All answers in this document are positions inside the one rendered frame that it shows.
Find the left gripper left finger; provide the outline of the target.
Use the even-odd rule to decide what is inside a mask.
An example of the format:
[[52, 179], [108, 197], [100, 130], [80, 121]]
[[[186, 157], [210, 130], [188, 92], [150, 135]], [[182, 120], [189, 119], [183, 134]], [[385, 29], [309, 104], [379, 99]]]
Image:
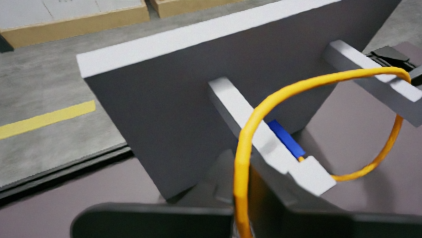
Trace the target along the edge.
[[99, 203], [73, 219], [70, 238], [232, 238], [234, 172], [224, 149], [178, 203]]

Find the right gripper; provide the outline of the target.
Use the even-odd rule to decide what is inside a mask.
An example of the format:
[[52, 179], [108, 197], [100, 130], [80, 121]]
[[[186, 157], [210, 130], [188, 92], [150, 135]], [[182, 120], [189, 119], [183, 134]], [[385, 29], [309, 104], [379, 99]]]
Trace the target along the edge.
[[[422, 64], [408, 72], [411, 85], [422, 91]], [[419, 86], [418, 86], [419, 85]]]

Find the yellow patch cord with blue plugs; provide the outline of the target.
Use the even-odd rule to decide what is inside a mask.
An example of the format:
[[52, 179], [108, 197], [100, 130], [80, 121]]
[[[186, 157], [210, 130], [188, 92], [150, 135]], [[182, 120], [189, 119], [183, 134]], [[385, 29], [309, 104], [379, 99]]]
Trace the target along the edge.
[[[248, 167], [250, 152], [252, 146], [252, 139], [257, 131], [263, 118], [278, 104], [285, 101], [286, 99], [297, 95], [301, 92], [333, 84], [342, 81], [378, 76], [378, 75], [395, 75], [405, 82], [411, 84], [409, 74], [401, 68], [396, 67], [376, 67], [376, 68], [367, 68], [354, 71], [347, 71], [342, 73], [336, 73], [326, 76], [321, 76], [317, 78], [312, 78], [302, 82], [298, 82], [291, 86], [285, 87], [280, 91], [269, 96], [264, 100], [253, 112], [251, 113], [249, 119], [244, 125], [243, 129], [240, 132], [238, 148], [235, 159], [235, 172], [234, 172], [234, 215], [235, 221], [240, 238], [253, 238], [249, 220], [248, 220], [248, 209], [247, 209], [247, 183], [248, 183]], [[347, 181], [354, 180], [361, 176], [366, 175], [371, 170], [376, 168], [386, 157], [386, 155], [391, 150], [399, 131], [401, 129], [403, 118], [397, 114], [394, 126], [392, 128], [391, 134], [379, 155], [365, 168], [355, 172], [350, 175], [344, 176], [333, 176], [330, 175], [334, 181]]]

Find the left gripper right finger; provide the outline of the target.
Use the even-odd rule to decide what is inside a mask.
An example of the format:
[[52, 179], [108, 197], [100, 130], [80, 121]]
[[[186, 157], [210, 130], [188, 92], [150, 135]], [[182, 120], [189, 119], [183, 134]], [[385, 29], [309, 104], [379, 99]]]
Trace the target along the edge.
[[345, 211], [252, 151], [247, 209], [255, 238], [422, 238], [422, 215]]

